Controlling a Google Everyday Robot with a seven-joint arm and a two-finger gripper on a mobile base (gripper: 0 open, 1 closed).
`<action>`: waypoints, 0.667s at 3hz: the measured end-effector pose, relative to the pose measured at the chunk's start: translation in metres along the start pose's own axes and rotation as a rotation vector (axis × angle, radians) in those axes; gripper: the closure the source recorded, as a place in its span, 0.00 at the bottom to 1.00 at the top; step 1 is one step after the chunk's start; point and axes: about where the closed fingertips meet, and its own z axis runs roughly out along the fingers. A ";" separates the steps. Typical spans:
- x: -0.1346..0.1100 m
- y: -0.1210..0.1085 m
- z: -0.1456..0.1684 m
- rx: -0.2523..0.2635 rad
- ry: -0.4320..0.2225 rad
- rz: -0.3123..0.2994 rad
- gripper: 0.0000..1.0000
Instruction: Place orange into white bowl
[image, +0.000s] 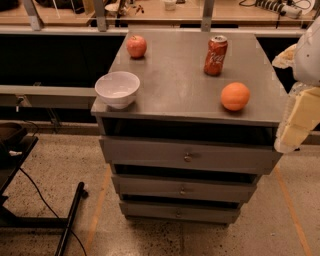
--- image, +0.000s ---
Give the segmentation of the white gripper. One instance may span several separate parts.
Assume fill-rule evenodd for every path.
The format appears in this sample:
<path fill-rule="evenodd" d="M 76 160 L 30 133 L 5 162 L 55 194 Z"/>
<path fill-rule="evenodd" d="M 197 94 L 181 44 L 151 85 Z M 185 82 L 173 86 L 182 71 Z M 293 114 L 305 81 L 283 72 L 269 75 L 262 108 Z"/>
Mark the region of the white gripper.
<path fill-rule="evenodd" d="M 300 81 L 288 94 L 276 132 L 274 147 L 277 152 L 286 154 L 298 149 L 320 124 L 320 17 L 300 37 L 297 45 L 278 54 L 272 65 L 281 69 L 293 66 L 294 78 Z"/>

